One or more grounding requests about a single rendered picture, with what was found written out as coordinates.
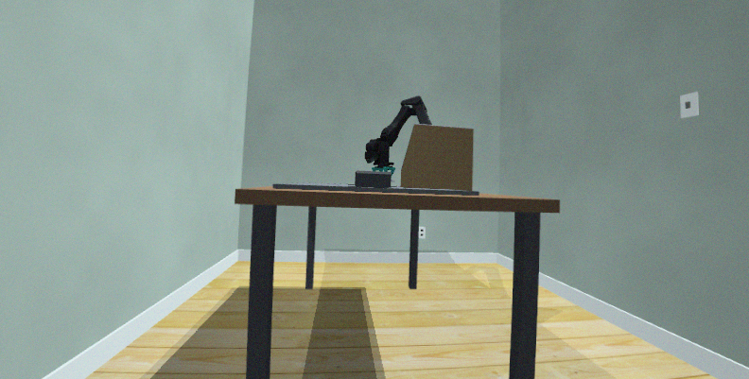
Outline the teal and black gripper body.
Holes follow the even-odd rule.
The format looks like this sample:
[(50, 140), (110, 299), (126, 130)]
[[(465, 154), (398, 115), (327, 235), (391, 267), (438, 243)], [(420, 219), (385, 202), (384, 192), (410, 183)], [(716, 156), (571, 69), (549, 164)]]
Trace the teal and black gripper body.
[(377, 165), (375, 167), (383, 168), (383, 167), (392, 167), (392, 166), (389, 166), (389, 165), (394, 165), (394, 163), (389, 163), (389, 153), (390, 152), (387, 152), (387, 153), (388, 153), (388, 160), (386, 162), (374, 163), (374, 165)]

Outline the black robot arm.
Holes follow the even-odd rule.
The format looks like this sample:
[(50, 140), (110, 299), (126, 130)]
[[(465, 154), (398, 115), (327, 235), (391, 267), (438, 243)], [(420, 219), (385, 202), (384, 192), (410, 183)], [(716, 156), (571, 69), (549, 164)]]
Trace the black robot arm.
[[(425, 104), (421, 96), (412, 97), (403, 100), (401, 103), (400, 112), (396, 115), (394, 120), (382, 130), (380, 138), (370, 140), (366, 144), (365, 159), (368, 164), (380, 162), (386, 162), (388, 160), (388, 153), (390, 152), (390, 146), (395, 142), (398, 137), (400, 129), (404, 126), (406, 121), (412, 116), (417, 115), (419, 124), (432, 125), (429, 122)], [(412, 105), (404, 106), (404, 105)]]

